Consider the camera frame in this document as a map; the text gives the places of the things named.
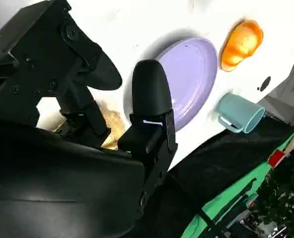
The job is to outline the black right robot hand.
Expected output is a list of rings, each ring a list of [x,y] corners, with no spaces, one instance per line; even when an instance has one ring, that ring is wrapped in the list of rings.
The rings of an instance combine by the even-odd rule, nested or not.
[[[131,126],[118,150],[89,88],[119,71],[65,0],[22,8],[0,29],[0,238],[118,238],[128,233],[177,151],[162,65],[139,61]]]

